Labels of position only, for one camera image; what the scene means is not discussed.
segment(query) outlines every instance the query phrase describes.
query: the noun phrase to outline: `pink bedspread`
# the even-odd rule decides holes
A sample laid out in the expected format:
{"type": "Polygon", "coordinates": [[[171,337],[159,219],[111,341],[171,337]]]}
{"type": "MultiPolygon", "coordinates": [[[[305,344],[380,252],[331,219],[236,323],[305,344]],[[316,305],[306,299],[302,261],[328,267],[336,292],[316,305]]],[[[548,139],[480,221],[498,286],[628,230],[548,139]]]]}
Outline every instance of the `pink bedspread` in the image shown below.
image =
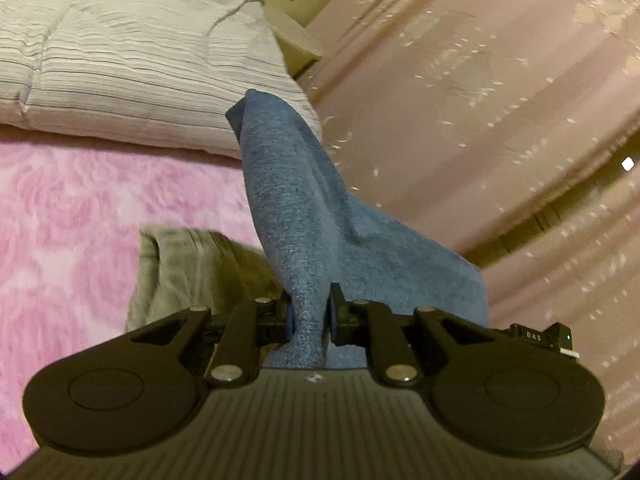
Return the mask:
{"type": "Polygon", "coordinates": [[[36,448],[30,377],[122,333],[148,224],[258,245],[239,164],[0,129],[0,471],[36,448]]]}

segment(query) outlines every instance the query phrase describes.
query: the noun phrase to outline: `denim cloth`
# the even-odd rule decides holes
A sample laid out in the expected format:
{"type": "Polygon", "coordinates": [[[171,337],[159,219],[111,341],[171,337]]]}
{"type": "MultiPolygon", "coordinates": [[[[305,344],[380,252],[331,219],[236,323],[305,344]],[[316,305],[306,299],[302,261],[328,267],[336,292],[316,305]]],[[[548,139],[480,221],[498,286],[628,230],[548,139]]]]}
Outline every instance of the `denim cloth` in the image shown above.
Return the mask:
{"type": "Polygon", "coordinates": [[[488,326],[478,269],[456,253],[351,196],[305,121],[280,98],[249,90],[227,118],[241,147],[258,237],[291,295],[296,330],[264,366],[360,368],[364,350],[328,344],[331,282],[345,298],[411,314],[435,306],[488,326]]]}

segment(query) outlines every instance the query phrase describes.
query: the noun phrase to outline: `pink curtain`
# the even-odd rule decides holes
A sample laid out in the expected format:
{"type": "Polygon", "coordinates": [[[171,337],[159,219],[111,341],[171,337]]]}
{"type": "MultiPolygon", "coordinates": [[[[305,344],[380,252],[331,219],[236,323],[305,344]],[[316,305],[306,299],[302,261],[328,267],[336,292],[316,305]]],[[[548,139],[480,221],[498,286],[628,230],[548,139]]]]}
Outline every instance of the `pink curtain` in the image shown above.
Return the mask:
{"type": "MultiPolygon", "coordinates": [[[[309,27],[328,55],[300,83],[354,195],[463,252],[593,173],[638,126],[639,6],[334,0],[309,27]]],[[[628,462],[640,457],[638,171],[483,269],[495,326],[572,328],[607,391],[600,434],[628,462]]]]}

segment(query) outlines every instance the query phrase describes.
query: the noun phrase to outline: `folded green garment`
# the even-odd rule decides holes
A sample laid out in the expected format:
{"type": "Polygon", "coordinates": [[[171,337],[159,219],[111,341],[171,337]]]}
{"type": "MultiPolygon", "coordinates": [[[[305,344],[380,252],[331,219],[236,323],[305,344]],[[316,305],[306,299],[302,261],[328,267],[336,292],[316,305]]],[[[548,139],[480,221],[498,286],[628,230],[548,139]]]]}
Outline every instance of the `folded green garment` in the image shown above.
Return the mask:
{"type": "Polygon", "coordinates": [[[214,231],[149,228],[140,233],[138,282],[125,332],[189,308],[229,314],[236,304],[279,297],[264,253],[214,231]]]}

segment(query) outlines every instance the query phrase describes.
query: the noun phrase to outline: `pillowcase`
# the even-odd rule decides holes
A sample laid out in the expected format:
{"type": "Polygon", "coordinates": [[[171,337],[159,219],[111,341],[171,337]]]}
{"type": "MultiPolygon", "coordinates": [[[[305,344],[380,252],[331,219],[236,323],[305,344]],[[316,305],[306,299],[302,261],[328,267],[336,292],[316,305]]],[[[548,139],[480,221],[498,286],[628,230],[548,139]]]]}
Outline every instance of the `pillowcase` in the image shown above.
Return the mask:
{"type": "Polygon", "coordinates": [[[289,103],[263,0],[0,0],[0,123],[239,157],[225,113],[250,88],[289,103]]]}

